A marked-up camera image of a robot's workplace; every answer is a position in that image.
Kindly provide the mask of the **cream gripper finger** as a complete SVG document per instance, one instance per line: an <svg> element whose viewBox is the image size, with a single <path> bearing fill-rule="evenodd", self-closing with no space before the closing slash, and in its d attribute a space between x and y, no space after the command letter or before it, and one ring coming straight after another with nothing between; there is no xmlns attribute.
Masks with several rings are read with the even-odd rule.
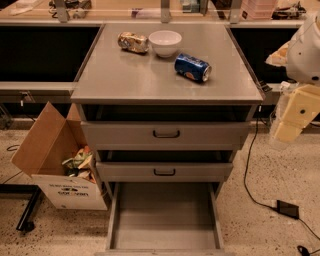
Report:
<svg viewBox="0 0 320 256"><path fill-rule="evenodd" d="M278 50L270 54L265 60L266 64L276 66L276 67L286 67L287 66L287 50L289 43L286 42Z"/></svg>
<svg viewBox="0 0 320 256"><path fill-rule="evenodd" d="M320 113L320 87L306 84L280 97L274 121L274 139L294 141Z"/></svg>

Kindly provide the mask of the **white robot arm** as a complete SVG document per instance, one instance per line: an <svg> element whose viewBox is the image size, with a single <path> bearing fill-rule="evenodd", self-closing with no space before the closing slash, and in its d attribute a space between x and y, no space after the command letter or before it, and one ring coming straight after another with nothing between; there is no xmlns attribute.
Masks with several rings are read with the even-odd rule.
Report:
<svg viewBox="0 0 320 256"><path fill-rule="evenodd" d="M287 76L297 82L295 89L282 92L270 129L270 143L284 147L320 113L320 13L310 15L266 63L285 67Z"/></svg>

